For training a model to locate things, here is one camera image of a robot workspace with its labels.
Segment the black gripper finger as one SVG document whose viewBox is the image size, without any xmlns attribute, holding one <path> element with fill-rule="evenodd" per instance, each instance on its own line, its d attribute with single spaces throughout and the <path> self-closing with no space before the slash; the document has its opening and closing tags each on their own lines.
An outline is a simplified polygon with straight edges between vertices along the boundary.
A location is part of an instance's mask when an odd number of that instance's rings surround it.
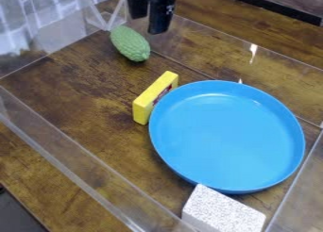
<svg viewBox="0 0 323 232">
<path fill-rule="evenodd" d="M 165 32 L 170 26 L 175 0 L 149 0 L 150 16 L 149 16 L 149 33 L 153 35 Z"/>
<path fill-rule="evenodd" d="M 147 15 L 147 0 L 127 0 L 129 12 L 133 19 Z"/>
</svg>

